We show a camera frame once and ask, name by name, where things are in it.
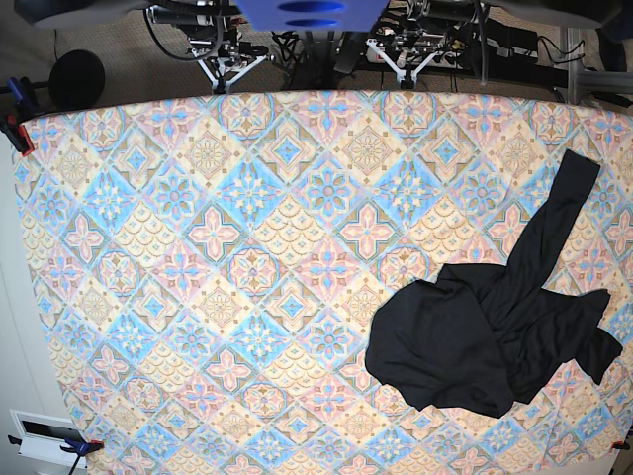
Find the cable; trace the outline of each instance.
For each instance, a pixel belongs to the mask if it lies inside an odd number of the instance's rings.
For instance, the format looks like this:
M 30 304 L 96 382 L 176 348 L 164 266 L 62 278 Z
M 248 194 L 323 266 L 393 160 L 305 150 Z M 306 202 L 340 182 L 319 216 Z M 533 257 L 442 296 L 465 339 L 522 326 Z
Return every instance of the cable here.
M 453 80 L 455 81 L 455 94 L 459 94 L 459 89 L 457 89 L 457 61 L 455 61 L 455 71 L 453 73 Z
M 59 61 L 59 56 L 57 55 L 57 37 L 59 33 L 57 32 L 57 28 L 54 29 L 54 40 L 52 41 L 52 51 L 55 53 L 55 62 Z
M 77 464 L 79 463 L 79 460 L 81 459 L 81 455 L 77 455 L 77 458 L 75 459 L 75 463 L 72 464 L 72 467 L 70 467 L 70 471 L 68 472 L 68 475 L 72 475 L 75 471 L 75 468 L 77 468 Z
M 160 42 L 160 40 L 156 36 L 156 33 L 151 27 L 151 23 L 149 22 L 149 17 L 147 16 L 147 10 L 143 10 L 142 15 L 145 18 L 145 25 L 147 26 L 149 35 L 158 46 L 158 49 L 164 52 L 167 56 L 171 57 L 172 59 L 176 59 L 178 61 L 195 62 L 195 61 L 200 61 L 203 59 L 209 59 L 210 57 L 215 56 L 216 54 L 218 54 L 218 51 L 220 50 L 220 46 L 222 45 L 222 41 L 225 37 L 223 19 L 221 17 L 216 17 L 216 23 L 217 23 L 216 42 L 214 43 L 214 46 L 211 48 L 211 50 L 208 52 L 205 52 L 204 54 L 201 54 L 200 56 L 193 56 L 193 57 L 192 56 L 178 56 L 176 54 L 173 54 L 172 52 L 169 52 L 167 48 L 164 47 L 163 44 Z
M 580 61 L 581 59 L 583 59 L 583 58 L 585 57 L 585 54 L 584 54 L 584 53 L 581 53 L 581 54 L 579 54 L 578 56 L 573 57 L 573 58 L 571 58 L 571 59 L 564 59 L 564 60 L 562 60 L 562 61 L 557 61 L 557 60 L 554 60 L 554 58 L 552 57 L 552 54 L 550 53 L 550 49 L 549 49 L 549 47 L 547 46 L 547 43 L 549 43 L 549 44 L 550 44 L 550 45 L 552 45 L 552 46 L 553 46 L 553 47 L 554 47 L 554 48 L 555 48 L 555 49 L 556 49 L 556 50 L 557 50 L 557 51 L 558 51 L 558 52 L 559 52 L 562 56 L 568 56 L 568 55 L 572 54 L 574 51 L 576 51 L 578 48 L 580 48 L 580 47 L 584 46 L 584 45 L 585 45 L 585 40 L 580 40 L 580 42 L 579 42 L 579 43 L 578 43 L 575 47 L 573 47 L 572 49 L 570 49 L 569 51 L 563 51 L 563 50 L 561 50 L 559 47 L 557 47 L 557 46 L 556 46 L 556 44 L 555 44 L 552 40 L 550 40 L 550 39 L 549 39 L 549 38 L 547 38 L 547 37 L 540 36 L 540 37 L 538 37 L 538 41 L 539 41 L 539 42 L 541 42 L 541 43 L 543 44 L 543 47 L 545 47 L 545 52 L 547 52 L 547 57 L 549 57 L 549 58 L 550 58 L 550 61 L 552 61 L 552 63 L 554 63 L 554 64 L 567 64 L 568 62 Z
M 299 35 L 295 32 L 284 32 L 281 34 L 271 32 L 271 34 L 273 42 L 279 47 L 279 53 L 281 53 L 281 58 L 284 63 L 290 62 L 291 59 L 298 60 L 298 57 L 295 55 L 295 49 L 300 39 Z
M 486 17 L 482 11 L 482 4 L 479 0 L 475 0 L 475 13 L 477 14 L 477 23 L 479 24 L 479 41 L 482 45 L 482 75 L 479 83 L 482 86 L 488 84 L 488 38 L 486 37 Z

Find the black long-sleeve shirt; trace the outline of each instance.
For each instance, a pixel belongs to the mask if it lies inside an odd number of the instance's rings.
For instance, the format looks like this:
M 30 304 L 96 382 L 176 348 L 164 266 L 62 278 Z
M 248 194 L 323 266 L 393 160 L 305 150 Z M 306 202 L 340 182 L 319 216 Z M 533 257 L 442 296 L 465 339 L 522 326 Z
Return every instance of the black long-sleeve shirt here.
M 445 264 L 437 282 L 399 290 L 374 316 L 367 370 L 419 410 L 461 407 L 494 418 L 513 401 L 528 404 L 572 358 L 599 384 L 622 351 L 597 327 L 608 292 L 574 297 L 541 288 L 599 169 L 565 153 L 506 266 Z

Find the patterned tablecloth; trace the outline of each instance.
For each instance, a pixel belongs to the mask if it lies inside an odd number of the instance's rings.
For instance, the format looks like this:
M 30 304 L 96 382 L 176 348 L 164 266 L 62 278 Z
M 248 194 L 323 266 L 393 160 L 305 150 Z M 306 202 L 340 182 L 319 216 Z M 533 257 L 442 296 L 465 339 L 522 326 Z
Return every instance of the patterned tablecloth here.
M 27 124 L 15 179 L 91 474 L 505 474 L 602 457 L 633 414 L 633 132 L 491 96 L 241 94 Z M 566 148 L 602 164 L 547 287 L 606 287 L 624 351 L 501 420 L 418 412 L 364 368 L 375 309 L 505 262 Z

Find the metal frame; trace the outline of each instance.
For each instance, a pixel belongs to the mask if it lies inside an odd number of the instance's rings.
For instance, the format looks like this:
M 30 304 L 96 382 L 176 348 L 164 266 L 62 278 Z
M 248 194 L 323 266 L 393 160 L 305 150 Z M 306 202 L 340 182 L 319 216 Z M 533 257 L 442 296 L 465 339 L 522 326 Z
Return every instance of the metal frame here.
M 191 53 L 193 56 L 198 57 L 198 51 L 196 49 L 192 49 Z M 205 73 L 205 75 L 209 78 L 209 80 L 211 81 L 211 89 L 214 93 L 216 92 L 222 92 L 225 94 L 228 94 L 230 87 L 236 83 L 239 79 L 241 79 L 244 75 L 246 75 L 253 67 L 255 67 L 257 64 L 260 64 L 261 62 L 263 62 L 264 60 L 266 60 L 267 56 L 257 56 L 255 58 L 254 61 L 250 62 L 247 66 L 243 67 L 238 74 L 236 74 L 234 77 L 232 77 L 231 79 L 229 79 L 228 81 L 224 81 L 224 76 L 219 74 L 218 77 L 216 77 L 213 72 L 209 69 L 209 67 L 207 66 L 207 64 L 205 63 L 204 59 L 200 59 L 198 61 L 198 64 L 200 65 L 200 67 L 202 68 L 203 72 Z
M 567 51 L 583 39 L 581 30 L 577 28 L 561 28 L 561 49 Z M 567 64 L 568 85 L 567 102 L 580 104 L 589 92 L 609 92 L 615 94 L 633 94 L 632 72 L 590 71 L 583 61 L 572 61 Z
M 402 85 L 403 81 L 407 79 L 408 71 L 404 69 L 400 69 L 387 54 L 378 47 L 378 42 L 376 40 L 370 39 L 367 40 L 367 46 L 372 49 L 372 51 L 377 54 L 396 74 L 396 80 Z M 423 69 L 425 69 L 430 62 L 433 61 L 433 58 L 437 52 L 432 52 L 429 56 L 427 56 L 423 62 L 419 64 L 419 66 L 414 69 L 411 74 L 411 81 L 413 81 L 413 86 L 417 84 L 417 76 L 421 73 Z

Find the floral patterned fabric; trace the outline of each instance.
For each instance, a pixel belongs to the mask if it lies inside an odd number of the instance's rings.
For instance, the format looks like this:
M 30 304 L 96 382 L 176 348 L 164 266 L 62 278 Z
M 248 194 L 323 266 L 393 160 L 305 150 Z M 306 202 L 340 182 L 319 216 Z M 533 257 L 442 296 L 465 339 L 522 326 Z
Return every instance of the floral patterned fabric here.
M 27 259 L 90 473 L 485 474 L 606 455 L 633 418 L 628 117 L 492 96 L 240 94 L 27 124 Z M 602 169 L 547 287 L 605 287 L 624 345 L 501 420 L 418 412 L 364 368 L 374 311 L 505 262 L 570 148 Z

